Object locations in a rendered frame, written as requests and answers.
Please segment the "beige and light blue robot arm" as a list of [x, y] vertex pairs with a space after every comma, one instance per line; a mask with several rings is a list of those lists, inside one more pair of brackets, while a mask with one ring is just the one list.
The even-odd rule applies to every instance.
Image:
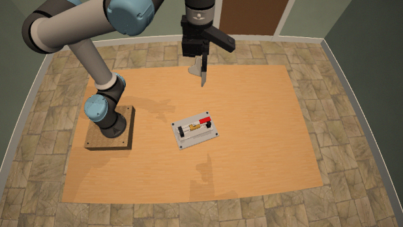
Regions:
[[[120, 74], [109, 70], [90, 38], [114, 31], [139, 35], [163, 2], [47, 0], [22, 25], [23, 40], [33, 51], [50, 54], [68, 45], [91, 75], [98, 91], [86, 100], [84, 112], [107, 138], [122, 135], [127, 127], [124, 116], [115, 111], [126, 82]], [[204, 25], [214, 18], [215, 0], [185, 0], [185, 10], [189, 22]], [[235, 50], [235, 39], [214, 26], [204, 29], [200, 36], [230, 53]]]

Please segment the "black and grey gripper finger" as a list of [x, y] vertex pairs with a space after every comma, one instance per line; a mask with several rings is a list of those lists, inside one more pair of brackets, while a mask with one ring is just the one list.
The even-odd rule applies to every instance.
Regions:
[[[202, 52], [202, 57], [197, 57], [195, 65], [188, 68], [188, 72], [197, 76], [201, 77], [201, 87], [204, 86], [206, 82], [206, 75], [207, 75], [207, 52], [208, 49], [205, 49]], [[201, 65], [202, 60], [202, 65]]]

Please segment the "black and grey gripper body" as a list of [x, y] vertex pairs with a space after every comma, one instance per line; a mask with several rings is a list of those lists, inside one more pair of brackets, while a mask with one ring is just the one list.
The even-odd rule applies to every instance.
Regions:
[[[186, 15], [182, 15], [181, 27], [183, 29], [182, 37], [182, 52], [183, 57], [202, 56], [202, 52], [208, 49], [209, 55], [209, 40], [200, 36], [204, 29], [212, 26], [213, 20], [204, 25], [196, 25], [186, 19]], [[201, 30], [198, 30], [201, 29]]]

